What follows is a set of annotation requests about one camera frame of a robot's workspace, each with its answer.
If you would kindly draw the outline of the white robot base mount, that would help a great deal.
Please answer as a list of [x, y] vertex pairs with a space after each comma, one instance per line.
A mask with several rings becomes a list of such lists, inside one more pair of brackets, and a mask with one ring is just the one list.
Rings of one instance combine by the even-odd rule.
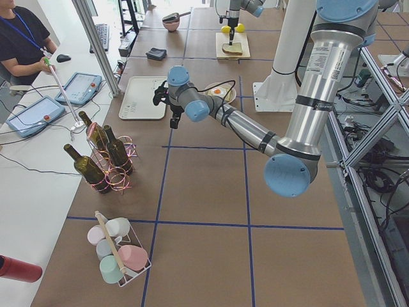
[[289, 83], [253, 83], [254, 105], [256, 112], [292, 112], [297, 97], [297, 84]]

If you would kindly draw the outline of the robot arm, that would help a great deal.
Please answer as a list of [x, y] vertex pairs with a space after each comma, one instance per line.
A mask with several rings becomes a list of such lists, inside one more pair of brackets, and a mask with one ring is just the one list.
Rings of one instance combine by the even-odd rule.
[[177, 128], [182, 114], [193, 122], [207, 116], [215, 118], [243, 142], [268, 156], [264, 178], [273, 192], [289, 198], [299, 196], [317, 175], [321, 157], [318, 143], [350, 54], [354, 48], [374, 40], [378, 7], [378, 1], [316, 2], [311, 32], [314, 48], [282, 138], [223, 98], [199, 91], [182, 66], [170, 69], [167, 79], [155, 90], [153, 103], [171, 107], [172, 128]]
[[222, 24], [223, 20], [228, 21], [229, 30], [229, 45], [233, 44], [233, 39], [236, 32], [236, 27], [239, 23], [240, 11], [244, 10], [249, 12], [255, 17], [259, 17], [264, 10], [265, 0], [230, 0], [226, 13], [219, 13], [219, 23]]

